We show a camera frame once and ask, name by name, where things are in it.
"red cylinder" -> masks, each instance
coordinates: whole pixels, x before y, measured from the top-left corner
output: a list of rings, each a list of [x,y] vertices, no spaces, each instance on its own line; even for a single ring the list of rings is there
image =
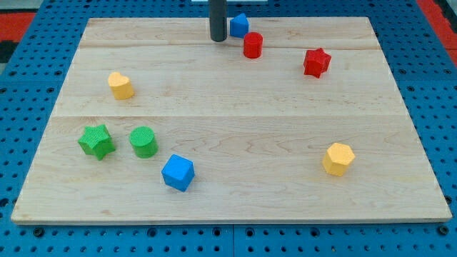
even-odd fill
[[[260,33],[249,32],[244,36],[243,54],[244,56],[255,59],[262,55],[263,37]]]

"black cylinder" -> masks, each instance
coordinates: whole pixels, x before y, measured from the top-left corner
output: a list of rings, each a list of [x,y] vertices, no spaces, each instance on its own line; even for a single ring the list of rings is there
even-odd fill
[[[227,0],[209,0],[209,31],[213,41],[226,40]]]

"3d printed block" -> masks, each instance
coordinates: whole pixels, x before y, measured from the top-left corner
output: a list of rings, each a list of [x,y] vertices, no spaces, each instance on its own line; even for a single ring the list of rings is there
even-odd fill
[[[147,126],[135,128],[130,133],[130,144],[139,158],[149,158],[159,149],[154,132]]]
[[[194,164],[174,154],[162,169],[162,176],[165,184],[184,192],[195,176]]]
[[[313,75],[316,78],[320,78],[321,74],[326,72],[328,65],[330,64],[331,56],[326,54],[322,48],[316,50],[306,51],[305,61],[305,75]]]
[[[350,146],[334,143],[327,149],[322,165],[327,173],[334,176],[342,176],[355,158],[356,156]]]
[[[230,36],[244,38],[249,32],[249,21],[245,14],[239,14],[230,20]]]
[[[122,76],[119,72],[113,72],[109,75],[108,84],[113,92],[114,98],[117,100],[129,99],[135,94],[130,79],[126,76]]]
[[[255,59],[262,55],[263,37],[260,33],[249,32],[244,36],[243,54],[244,56]]]
[[[96,127],[87,126],[78,143],[85,154],[95,155],[99,161],[106,154],[116,150],[104,124]]]

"blue block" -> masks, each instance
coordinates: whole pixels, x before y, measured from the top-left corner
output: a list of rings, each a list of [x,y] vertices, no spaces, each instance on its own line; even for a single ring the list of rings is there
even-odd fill
[[[230,20],[230,36],[244,38],[249,32],[249,21],[245,14],[239,14]]]
[[[174,154],[162,169],[162,176],[165,184],[184,192],[195,176],[194,164]]]

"yellow block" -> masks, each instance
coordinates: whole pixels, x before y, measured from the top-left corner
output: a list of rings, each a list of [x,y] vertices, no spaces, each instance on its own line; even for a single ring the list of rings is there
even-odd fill
[[[356,155],[352,152],[350,146],[334,143],[327,149],[322,165],[327,173],[334,176],[342,176],[355,158]]]
[[[119,72],[113,72],[109,75],[108,84],[117,100],[129,99],[135,94],[130,79],[127,76],[122,76]]]

